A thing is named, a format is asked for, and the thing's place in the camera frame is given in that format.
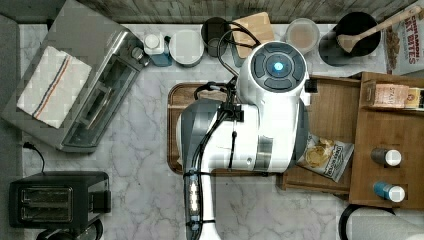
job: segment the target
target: black canister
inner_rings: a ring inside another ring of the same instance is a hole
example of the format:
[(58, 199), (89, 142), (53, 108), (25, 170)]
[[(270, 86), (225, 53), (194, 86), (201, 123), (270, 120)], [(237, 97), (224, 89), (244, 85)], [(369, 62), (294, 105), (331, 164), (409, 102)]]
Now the black canister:
[[(230, 29), (227, 21), (219, 17), (209, 18), (203, 23), (201, 29), (202, 40), (206, 46), (206, 51), (211, 57), (218, 57), (219, 39)], [(230, 34), (227, 34), (221, 44), (221, 56), (227, 49), (227, 41), (230, 40), (230, 36)]]
[(360, 40), (350, 53), (340, 47), (337, 36), (361, 34), (376, 25), (377, 22), (369, 14), (363, 12), (347, 14), (329, 33), (321, 38), (318, 48), (321, 59), (331, 66), (339, 67), (349, 64), (354, 57), (372, 53), (380, 43), (381, 32), (376, 32)]

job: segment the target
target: white container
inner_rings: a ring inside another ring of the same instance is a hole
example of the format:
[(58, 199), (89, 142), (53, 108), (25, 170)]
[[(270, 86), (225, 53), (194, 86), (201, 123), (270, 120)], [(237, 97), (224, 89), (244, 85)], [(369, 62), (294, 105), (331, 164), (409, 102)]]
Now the white container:
[(171, 37), (169, 51), (172, 58), (184, 67), (196, 66), (202, 59), (202, 37), (193, 30), (181, 30)]
[(299, 18), (290, 23), (285, 40), (302, 54), (311, 51), (318, 43), (320, 32), (312, 20)]
[(144, 37), (144, 52), (150, 56), (153, 64), (158, 67), (167, 67), (172, 64), (169, 49), (161, 33), (147, 34)]

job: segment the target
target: toaster oven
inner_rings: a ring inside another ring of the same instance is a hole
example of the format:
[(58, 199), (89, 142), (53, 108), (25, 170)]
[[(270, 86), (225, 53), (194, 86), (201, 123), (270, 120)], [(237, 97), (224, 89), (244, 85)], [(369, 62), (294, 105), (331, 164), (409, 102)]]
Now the toaster oven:
[[(65, 51), (92, 67), (84, 87), (58, 129), (17, 107), (17, 101), (47, 46)], [(132, 57), (136, 48), (143, 49), (143, 43), (127, 28), (75, 0), (67, 0), (2, 117), (59, 150), (95, 151), (117, 108), (145, 66)]]

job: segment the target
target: marble countertop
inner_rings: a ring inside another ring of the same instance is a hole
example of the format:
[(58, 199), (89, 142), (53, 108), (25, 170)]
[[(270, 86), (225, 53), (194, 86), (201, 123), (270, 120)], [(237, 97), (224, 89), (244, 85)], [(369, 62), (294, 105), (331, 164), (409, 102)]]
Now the marble countertop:
[[(319, 25), (322, 34), (333, 25)], [(200, 25), (127, 25), (136, 35), (160, 31), (172, 35)], [(273, 25), (276, 39), (287, 26)], [(47, 33), (45, 25), (21, 25), (21, 69), (25, 71)], [(317, 50), (306, 55), (309, 72), (350, 76), (362, 70), (385, 72), (382, 46), (352, 65), (334, 68)], [(224, 61), (234, 67), (230, 49)], [(149, 65), (129, 91), (93, 154), (64, 153), (23, 134), (46, 159), (45, 170), (101, 170), (109, 174), (112, 212), (102, 217), (104, 239), (185, 239), (182, 176), (166, 162), (167, 96), (181, 82), (231, 78), (217, 59), (203, 56), (193, 68)], [(37, 153), (22, 150), (23, 174), (38, 173)], [(339, 239), (337, 222), (347, 204), (331, 194), (276, 187), (275, 177), (219, 177), (215, 182), (217, 230), (222, 239)], [(26, 231), (35, 239), (36, 231)]]

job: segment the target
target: white towel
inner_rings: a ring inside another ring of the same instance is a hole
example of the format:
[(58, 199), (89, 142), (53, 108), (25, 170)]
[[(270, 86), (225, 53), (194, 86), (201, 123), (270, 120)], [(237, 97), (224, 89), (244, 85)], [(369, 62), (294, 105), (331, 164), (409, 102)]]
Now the white towel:
[(89, 65), (48, 46), (17, 105), (34, 118), (59, 128), (90, 71)]

